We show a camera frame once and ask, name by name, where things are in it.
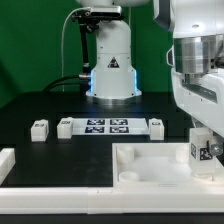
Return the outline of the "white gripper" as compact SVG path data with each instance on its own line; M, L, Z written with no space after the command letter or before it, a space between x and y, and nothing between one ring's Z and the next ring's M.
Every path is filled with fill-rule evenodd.
M201 79L202 87L216 93L216 102L183 87L184 75L174 68L171 69L171 78L177 106L224 138L224 69L206 74ZM212 156L224 153L223 141L207 141L206 146Z

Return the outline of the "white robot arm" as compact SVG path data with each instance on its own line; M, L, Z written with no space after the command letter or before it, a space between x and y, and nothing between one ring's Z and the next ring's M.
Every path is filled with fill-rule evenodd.
M224 152L224 0L76 0L83 6L80 25L97 33L97 64L88 98L105 104L140 95L130 62L130 28L121 20L123 6L153 3L154 19L173 33L167 52L174 99L207 127L205 147Z

